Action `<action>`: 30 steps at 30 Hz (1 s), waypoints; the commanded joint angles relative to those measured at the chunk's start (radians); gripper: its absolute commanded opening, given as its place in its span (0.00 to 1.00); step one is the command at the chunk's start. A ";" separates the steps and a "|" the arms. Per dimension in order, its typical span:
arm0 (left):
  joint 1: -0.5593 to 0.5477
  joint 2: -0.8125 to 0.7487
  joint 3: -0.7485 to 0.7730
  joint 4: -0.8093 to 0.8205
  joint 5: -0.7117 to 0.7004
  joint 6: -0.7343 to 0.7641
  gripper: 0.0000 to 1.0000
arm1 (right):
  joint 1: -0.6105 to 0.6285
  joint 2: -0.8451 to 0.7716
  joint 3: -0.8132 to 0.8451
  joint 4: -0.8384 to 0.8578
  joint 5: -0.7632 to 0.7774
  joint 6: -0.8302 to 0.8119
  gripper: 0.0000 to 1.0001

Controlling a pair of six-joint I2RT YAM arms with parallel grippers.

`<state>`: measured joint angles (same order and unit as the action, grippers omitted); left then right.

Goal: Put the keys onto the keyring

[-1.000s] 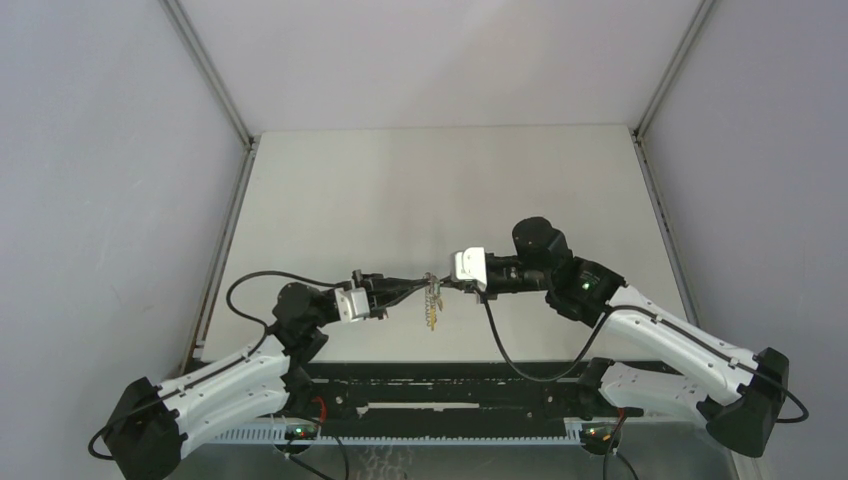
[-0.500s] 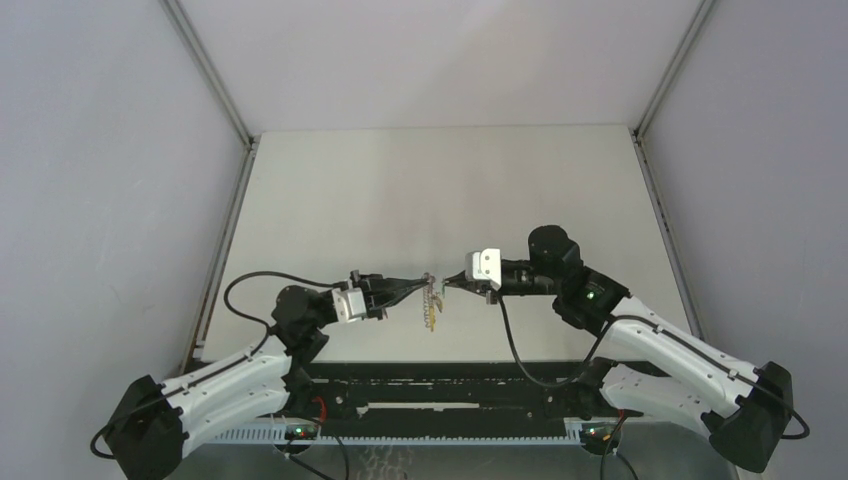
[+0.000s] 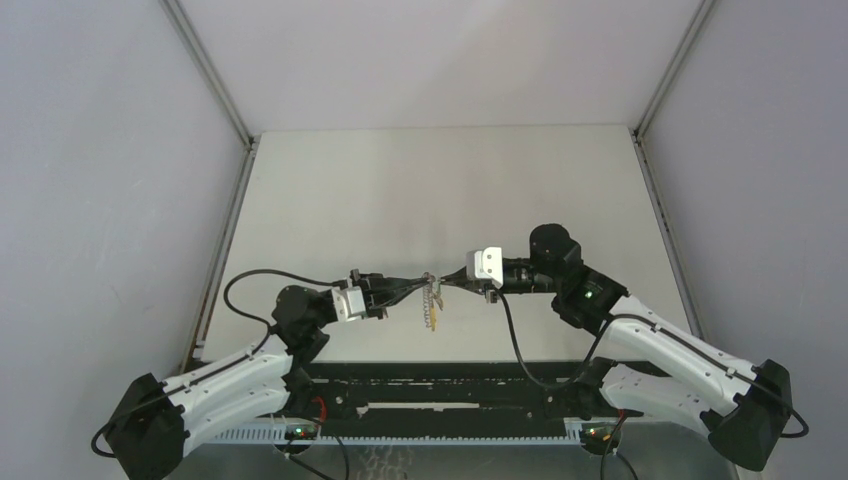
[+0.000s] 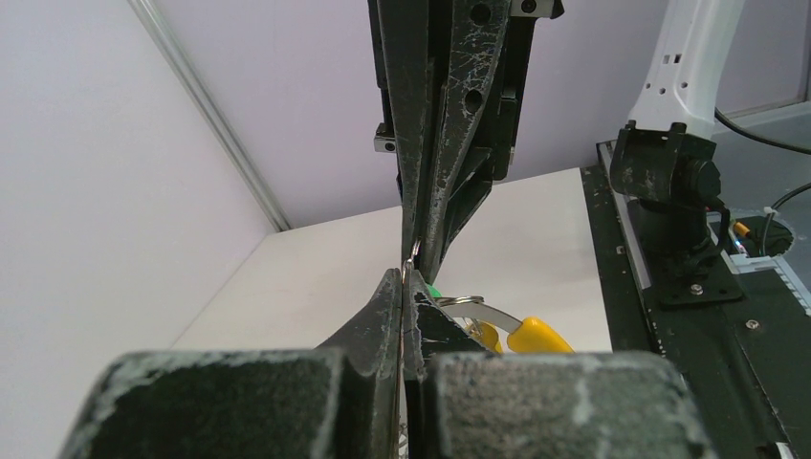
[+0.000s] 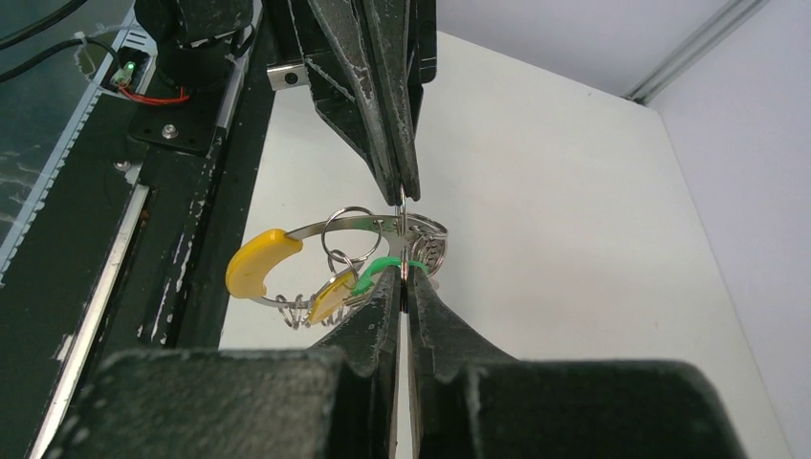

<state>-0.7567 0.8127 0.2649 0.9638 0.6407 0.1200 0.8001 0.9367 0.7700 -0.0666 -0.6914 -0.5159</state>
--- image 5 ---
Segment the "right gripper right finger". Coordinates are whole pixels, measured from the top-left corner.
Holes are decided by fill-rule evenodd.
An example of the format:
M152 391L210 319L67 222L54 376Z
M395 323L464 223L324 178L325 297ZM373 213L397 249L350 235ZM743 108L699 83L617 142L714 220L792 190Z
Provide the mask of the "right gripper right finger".
M716 390L675 360L528 361L480 335L419 269L406 284L417 458L742 458Z

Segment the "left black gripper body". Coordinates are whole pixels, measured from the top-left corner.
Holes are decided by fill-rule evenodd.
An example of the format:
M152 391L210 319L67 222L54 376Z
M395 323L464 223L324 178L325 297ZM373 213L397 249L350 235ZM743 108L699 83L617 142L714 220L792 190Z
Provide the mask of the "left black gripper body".
M437 73L434 1L265 1L276 62L300 64L321 119L379 185L417 185L416 129Z

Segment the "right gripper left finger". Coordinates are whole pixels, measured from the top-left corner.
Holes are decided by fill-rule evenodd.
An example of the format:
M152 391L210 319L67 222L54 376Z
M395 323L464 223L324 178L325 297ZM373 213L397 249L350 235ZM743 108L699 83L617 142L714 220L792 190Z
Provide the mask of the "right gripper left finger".
M310 347L120 353L48 458L391 458L401 277Z

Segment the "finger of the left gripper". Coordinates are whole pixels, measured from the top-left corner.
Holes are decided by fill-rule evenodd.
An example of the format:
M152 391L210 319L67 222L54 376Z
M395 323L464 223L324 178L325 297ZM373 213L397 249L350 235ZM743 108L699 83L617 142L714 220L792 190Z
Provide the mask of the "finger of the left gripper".
M415 129L408 92L408 1L363 1L370 70L380 111L381 190L387 202L420 197Z
M318 114L362 157L384 197L380 180L384 135L362 2L307 2L303 12L312 16L322 40L318 50L315 41L303 41L303 60Z

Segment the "key with green tag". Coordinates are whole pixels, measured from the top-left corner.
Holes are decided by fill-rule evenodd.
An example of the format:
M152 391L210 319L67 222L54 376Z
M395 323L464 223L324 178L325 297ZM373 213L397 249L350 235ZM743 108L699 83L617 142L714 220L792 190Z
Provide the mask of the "key with green tag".
M400 268L402 259L397 256L379 257L373 260L370 265L360 274L352 288L349 296L344 300L347 307L360 305L367 294L376 286L383 271L389 267Z

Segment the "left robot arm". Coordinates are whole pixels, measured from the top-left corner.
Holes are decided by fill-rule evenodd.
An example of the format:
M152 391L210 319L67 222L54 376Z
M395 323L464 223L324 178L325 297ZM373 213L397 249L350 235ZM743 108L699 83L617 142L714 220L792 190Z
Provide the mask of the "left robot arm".
M262 10L282 64L301 64L315 110L363 160L391 206L419 200L416 130L437 72L432 1L138 1L159 75L203 90L220 82L226 40Z

